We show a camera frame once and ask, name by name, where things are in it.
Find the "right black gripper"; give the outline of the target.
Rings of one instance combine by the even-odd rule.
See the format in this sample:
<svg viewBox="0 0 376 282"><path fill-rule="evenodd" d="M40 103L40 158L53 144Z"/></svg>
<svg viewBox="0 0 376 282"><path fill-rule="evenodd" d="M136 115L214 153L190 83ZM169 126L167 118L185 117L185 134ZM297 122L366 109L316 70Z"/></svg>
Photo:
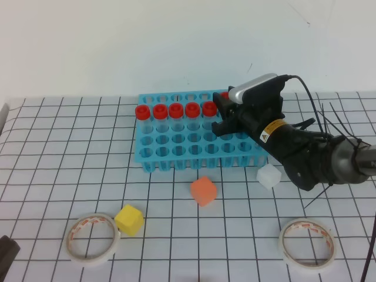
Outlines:
<svg viewBox="0 0 376 282"><path fill-rule="evenodd" d="M250 105L238 105L230 98L223 99L220 94L213 93L213 102L223 119L220 123L211 124L211 131L217 137L246 132L256 141L268 141L275 135L287 132L287 123L282 113L281 92L265 102L257 101Z"/></svg>

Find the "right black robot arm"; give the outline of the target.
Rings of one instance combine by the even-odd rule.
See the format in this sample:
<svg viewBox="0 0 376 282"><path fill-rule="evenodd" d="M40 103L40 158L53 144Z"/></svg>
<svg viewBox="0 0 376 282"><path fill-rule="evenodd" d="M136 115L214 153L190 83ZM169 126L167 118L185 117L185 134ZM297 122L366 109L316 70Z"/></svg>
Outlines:
<svg viewBox="0 0 376 282"><path fill-rule="evenodd" d="M296 124L286 123L282 111L284 89L291 75L269 73L240 86L229 87L228 96L213 94L222 121L212 132L220 137L245 133L280 162L289 179L310 191L319 183L359 184L375 176L375 146L348 131L327 132L324 112Z"/></svg>

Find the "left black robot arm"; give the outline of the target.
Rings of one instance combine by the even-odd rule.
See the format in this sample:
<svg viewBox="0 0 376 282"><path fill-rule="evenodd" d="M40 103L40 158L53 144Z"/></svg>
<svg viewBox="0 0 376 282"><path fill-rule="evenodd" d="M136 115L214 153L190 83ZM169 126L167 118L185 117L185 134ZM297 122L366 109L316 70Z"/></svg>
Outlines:
<svg viewBox="0 0 376 282"><path fill-rule="evenodd" d="M20 251L18 243L4 235L0 239L0 279L4 281L14 259Z"/></svg>

